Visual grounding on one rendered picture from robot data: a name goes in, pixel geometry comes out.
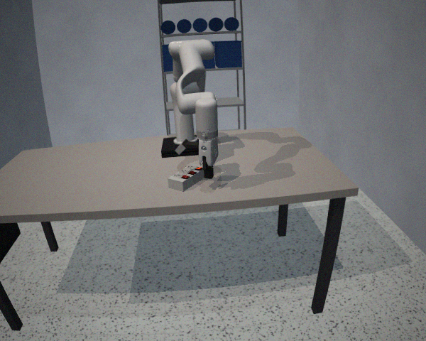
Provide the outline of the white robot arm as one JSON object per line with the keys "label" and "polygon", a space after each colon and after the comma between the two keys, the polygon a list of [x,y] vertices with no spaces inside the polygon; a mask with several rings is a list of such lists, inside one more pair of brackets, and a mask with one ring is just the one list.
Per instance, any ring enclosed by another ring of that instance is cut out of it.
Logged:
{"label": "white robot arm", "polygon": [[[217,97],[212,92],[204,92],[206,70],[202,62],[214,57],[214,46],[204,39],[181,40],[170,42],[168,50],[173,58],[175,81],[170,86],[175,117],[174,143],[182,143],[175,149],[180,155],[188,146],[199,147],[197,137],[214,139],[218,136]],[[196,115],[197,137],[192,114]]]}

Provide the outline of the grey power strip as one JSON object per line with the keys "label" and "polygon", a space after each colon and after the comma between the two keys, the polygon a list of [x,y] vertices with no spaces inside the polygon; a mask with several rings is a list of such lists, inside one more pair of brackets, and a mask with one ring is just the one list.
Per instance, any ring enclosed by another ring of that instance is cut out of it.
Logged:
{"label": "grey power strip", "polygon": [[191,164],[168,178],[168,187],[185,191],[204,178],[201,165]]}

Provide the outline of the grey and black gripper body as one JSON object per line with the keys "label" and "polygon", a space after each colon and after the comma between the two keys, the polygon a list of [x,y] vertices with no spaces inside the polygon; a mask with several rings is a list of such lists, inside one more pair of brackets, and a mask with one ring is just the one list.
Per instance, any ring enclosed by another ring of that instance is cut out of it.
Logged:
{"label": "grey and black gripper body", "polygon": [[[217,136],[218,137],[218,136]],[[199,163],[203,161],[203,156],[206,156],[208,166],[213,166],[219,153],[217,137],[214,139],[199,139]],[[202,162],[203,163],[203,162]]]}

